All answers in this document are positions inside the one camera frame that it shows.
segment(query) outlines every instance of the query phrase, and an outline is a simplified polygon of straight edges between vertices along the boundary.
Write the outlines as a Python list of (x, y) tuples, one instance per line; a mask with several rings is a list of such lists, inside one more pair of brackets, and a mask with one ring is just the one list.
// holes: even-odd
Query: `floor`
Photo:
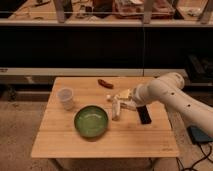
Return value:
[[(212, 92), (193, 93), (193, 97), (202, 99), (209, 105), (213, 104)], [(11, 100), (8, 92), (2, 92), (0, 99), (0, 171), (56, 171), (55, 167), (46, 159), (32, 159), (30, 157), (33, 141), (47, 104), (49, 92), (20, 93)], [(189, 121), (182, 118), (172, 109), (167, 109), (172, 127), (180, 149), (180, 160), (185, 167), (202, 157), (199, 148), (191, 144), (185, 126)], [(148, 159), (83, 159), (59, 160), (64, 167), (73, 171), (141, 171), (149, 164)], [(201, 171), (213, 170), (213, 164), (203, 161), (196, 166)], [(155, 171), (176, 171), (176, 159), (160, 160)]]

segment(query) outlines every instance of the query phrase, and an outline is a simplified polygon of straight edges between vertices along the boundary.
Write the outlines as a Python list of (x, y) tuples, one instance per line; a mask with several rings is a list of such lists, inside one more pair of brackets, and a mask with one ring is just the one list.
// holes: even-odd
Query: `bowl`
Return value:
[(108, 115), (99, 106), (85, 106), (75, 115), (74, 125), (82, 137), (98, 137), (107, 129)]

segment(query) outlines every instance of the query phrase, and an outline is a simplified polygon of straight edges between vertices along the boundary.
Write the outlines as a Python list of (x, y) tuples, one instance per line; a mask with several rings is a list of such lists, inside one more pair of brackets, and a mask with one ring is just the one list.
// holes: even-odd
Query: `white cup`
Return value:
[(57, 97), (61, 104), (63, 105), (64, 109), (70, 110), (74, 106), (73, 101), (73, 90), (71, 88), (61, 88), (57, 92)]

